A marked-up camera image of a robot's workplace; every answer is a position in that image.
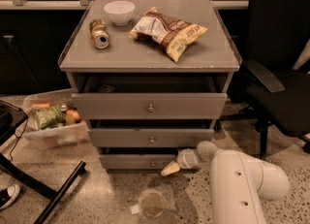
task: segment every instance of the gray tabletop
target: gray tabletop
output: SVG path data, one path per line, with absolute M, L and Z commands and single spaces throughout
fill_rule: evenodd
M 106 3 L 94 0 L 60 68 L 67 72 L 231 72 L 239 61 L 209 0 L 127 0 L 136 5 L 132 21 L 126 26 L 111 23 L 104 12 Z M 151 7 L 167 16 L 204 26 L 207 31 L 188 46 L 175 63 L 159 46 L 135 41 L 130 31 Z M 101 18 L 109 32 L 109 46 L 95 48 L 88 29 L 94 18 Z

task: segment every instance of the gold can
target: gold can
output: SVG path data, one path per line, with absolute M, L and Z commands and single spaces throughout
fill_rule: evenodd
M 94 19 L 89 24 L 91 39 L 96 48 L 106 48 L 109 45 L 109 33 L 102 19 Z

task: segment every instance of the sneaker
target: sneaker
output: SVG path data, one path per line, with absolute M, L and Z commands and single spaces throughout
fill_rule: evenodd
M 0 209 L 7 208 L 18 196 L 20 187 L 13 184 L 6 189 L 0 191 Z

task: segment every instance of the chair seat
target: chair seat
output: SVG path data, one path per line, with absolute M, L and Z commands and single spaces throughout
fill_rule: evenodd
M 270 93 L 262 85 L 251 83 L 246 98 L 251 106 L 266 116 L 279 130 L 291 137 L 310 133 L 310 75 L 300 71 L 274 73 L 286 88 Z

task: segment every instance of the plastic bin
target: plastic bin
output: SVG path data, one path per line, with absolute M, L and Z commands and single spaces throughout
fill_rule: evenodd
M 66 104 L 72 107 L 72 89 L 64 89 L 27 96 L 22 104 L 22 108 L 28 113 L 33 104 L 49 103 L 51 106 L 56 104 Z M 29 115 L 28 122 L 34 121 Z M 53 129 L 32 131 L 27 125 L 23 137 L 32 145 L 40 149 L 56 147 L 64 144 L 73 144 L 90 141 L 88 127 L 85 122 L 70 126 L 58 127 Z

